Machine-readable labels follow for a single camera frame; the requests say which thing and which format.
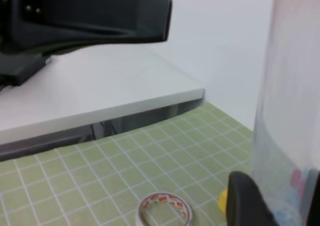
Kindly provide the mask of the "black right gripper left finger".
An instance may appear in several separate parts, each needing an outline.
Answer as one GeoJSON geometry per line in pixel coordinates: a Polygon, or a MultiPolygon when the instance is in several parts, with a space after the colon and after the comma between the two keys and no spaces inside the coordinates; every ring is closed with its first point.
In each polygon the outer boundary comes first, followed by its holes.
{"type": "Polygon", "coordinates": [[[277,225],[254,180],[241,171],[228,177],[226,222],[231,226],[277,225]]]}

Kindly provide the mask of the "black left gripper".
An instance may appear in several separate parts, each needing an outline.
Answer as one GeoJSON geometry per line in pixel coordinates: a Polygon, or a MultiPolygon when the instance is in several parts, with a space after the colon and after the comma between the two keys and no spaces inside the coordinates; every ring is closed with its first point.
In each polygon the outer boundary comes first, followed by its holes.
{"type": "Polygon", "coordinates": [[[52,60],[51,56],[0,56],[0,85],[21,86],[52,60]]]}

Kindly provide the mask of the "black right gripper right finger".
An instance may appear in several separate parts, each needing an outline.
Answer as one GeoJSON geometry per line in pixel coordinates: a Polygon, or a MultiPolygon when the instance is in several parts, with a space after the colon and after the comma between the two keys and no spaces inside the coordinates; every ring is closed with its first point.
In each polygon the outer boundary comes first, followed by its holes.
{"type": "Polygon", "coordinates": [[[306,218],[306,225],[320,224],[320,171],[318,169],[312,169],[309,171],[305,192],[308,199],[308,212],[306,218]]]}

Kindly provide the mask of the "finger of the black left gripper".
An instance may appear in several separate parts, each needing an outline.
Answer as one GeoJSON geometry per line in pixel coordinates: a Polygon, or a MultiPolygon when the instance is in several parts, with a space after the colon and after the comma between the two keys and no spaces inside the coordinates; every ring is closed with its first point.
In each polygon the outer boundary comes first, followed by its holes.
{"type": "Polygon", "coordinates": [[[164,42],[172,0],[0,0],[0,51],[61,55],[102,44],[164,42]]]}

